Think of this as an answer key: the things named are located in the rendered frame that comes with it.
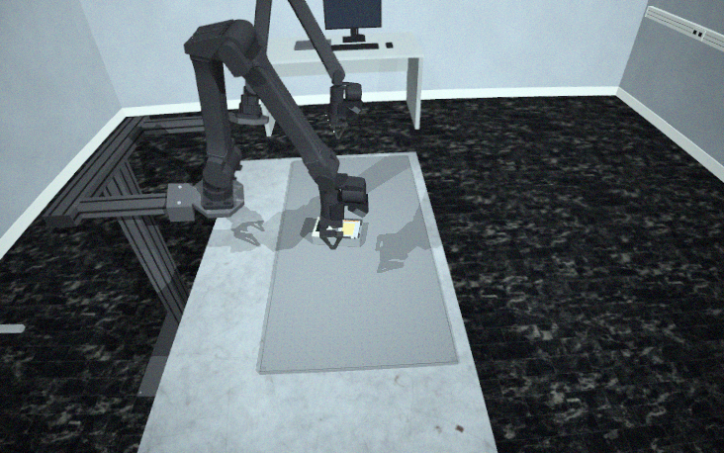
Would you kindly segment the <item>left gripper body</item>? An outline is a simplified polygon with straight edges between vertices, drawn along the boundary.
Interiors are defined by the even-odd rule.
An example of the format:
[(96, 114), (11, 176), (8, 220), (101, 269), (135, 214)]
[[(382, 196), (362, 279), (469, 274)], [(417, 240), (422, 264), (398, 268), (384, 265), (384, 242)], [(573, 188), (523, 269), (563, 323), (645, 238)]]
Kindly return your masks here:
[[(344, 101), (344, 100), (343, 100), (343, 101)], [(330, 123), (331, 123), (332, 126), (341, 126), (341, 125), (343, 125), (342, 122), (336, 122), (337, 119), (346, 120), (346, 115), (339, 115), (339, 116), (338, 116), (338, 104), (339, 104), (339, 103), (342, 103), (343, 101), (341, 101), (341, 102), (333, 102), (333, 101), (330, 101), (330, 99), (329, 99), (329, 107), (330, 107), (330, 110), (329, 110), (329, 107), (327, 107), (326, 110), (327, 110), (327, 112), (328, 112), (328, 119), (329, 119), (329, 121), (330, 121)]]

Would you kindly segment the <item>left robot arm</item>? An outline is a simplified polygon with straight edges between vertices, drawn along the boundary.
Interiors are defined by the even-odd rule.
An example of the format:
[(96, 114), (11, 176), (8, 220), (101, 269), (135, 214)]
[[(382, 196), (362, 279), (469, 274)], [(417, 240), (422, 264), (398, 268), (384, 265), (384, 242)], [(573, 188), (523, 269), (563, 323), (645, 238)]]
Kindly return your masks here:
[[(344, 102), (338, 104), (338, 116), (346, 115), (347, 108), (359, 114), (362, 110), (362, 85), (353, 82), (343, 82), (345, 72), (339, 63), (337, 57), (332, 51), (328, 41), (326, 40), (322, 30), (320, 29), (316, 18), (314, 17), (306, 0), (288, 0), (293, 11), (298, 17), (302, 27), (313, 44), (322, 64), (328, 75), (331, 76), (329, 99), (333, 102)], [(267, 53), (268, 35), (270, 26), (272, 0), (256, 0), (254, 28), (265, 42), (265, 51)], [(330, 74), (329, 74), (330, 72)], [(246, 87), (246, 88), (245, 88)], [(248, 91), (247, 91), (247, 90)], [(345, 90), (345, 98), (344, 98)], [(250, 94), (250, 93), (251, 94)], [(238, 104), (237, 118), (258, 120), (260, 105), (259, 97), (245, 81), (243, 87), (243, 95), (240, 95), (240, 103)], [(246, 96), (244, 96), (246, 95)], [(251, 97), (256, 96), (256, 97)], [(262, 111), (260, 111), (261, 113)]]

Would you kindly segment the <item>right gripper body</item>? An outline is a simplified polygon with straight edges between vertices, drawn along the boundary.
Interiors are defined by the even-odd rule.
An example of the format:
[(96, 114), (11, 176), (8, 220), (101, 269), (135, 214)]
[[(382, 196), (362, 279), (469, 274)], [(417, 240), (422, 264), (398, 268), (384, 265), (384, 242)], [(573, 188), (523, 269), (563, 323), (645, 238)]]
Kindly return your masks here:
[(343, 227), (343, 221), (332, 221), (330, 206), (336, 205), (339, 201), (327, 204), (320, 200), (320, 217), (319, 217), (319, 236), (336, 236), (336, 229), (328, 229), (328, 227)]

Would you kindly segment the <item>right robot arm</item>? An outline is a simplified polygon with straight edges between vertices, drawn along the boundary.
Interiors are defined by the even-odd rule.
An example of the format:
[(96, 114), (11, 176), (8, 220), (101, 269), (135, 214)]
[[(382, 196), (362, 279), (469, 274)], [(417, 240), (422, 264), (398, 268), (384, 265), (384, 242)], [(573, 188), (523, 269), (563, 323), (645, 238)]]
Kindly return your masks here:
[(301, 156), (318, 185), (320, 199), (327, 204), (340, 199), (338, 204), (330, 206), (331, 220), (344, 220), (344, 206), (364, 218), (369, 213), (365, 179), (337, 173), (338, 158), (303, 114), (270, 63), (264, 46), (265, 42), (254, 26), (242, 19), (200, 26), (184, 43), (185, 53), (190, 54), (195, 71), (207, 142), (208, 165), (203, 171), (204, 210), (233, 208), (233, 189), (229, 184), (237, 179), (235, 171), (242, 168), (242, 153), (230, 136), (225, 64), (233, 77), (240, 77), (250, 70), (242, 77)]

